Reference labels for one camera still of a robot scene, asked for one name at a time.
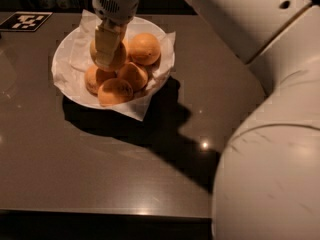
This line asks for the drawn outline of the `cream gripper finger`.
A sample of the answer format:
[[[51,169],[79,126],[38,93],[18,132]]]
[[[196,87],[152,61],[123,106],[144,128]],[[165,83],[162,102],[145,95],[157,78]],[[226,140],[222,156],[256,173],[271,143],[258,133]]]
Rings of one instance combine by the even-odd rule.
[[[108,66],[114,53],[125,37],[127,25],[117,25],[111,20],[103,20],[95,28],[95,48],[98,63]]]

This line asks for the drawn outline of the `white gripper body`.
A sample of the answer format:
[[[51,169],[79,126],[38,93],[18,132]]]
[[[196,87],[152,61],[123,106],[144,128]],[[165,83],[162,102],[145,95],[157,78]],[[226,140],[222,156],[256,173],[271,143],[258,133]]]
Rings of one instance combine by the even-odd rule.
[[[92,0],[96,15],[116,25],[128,24],[136,14],[139,0]]]

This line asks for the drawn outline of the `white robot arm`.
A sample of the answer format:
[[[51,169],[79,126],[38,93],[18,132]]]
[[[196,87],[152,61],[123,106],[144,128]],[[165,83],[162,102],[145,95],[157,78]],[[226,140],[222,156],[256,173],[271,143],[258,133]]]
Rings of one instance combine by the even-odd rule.
[[[214,240],[319,240],[319,19],[311,0],[185,0],[267,98],[214,180]]]

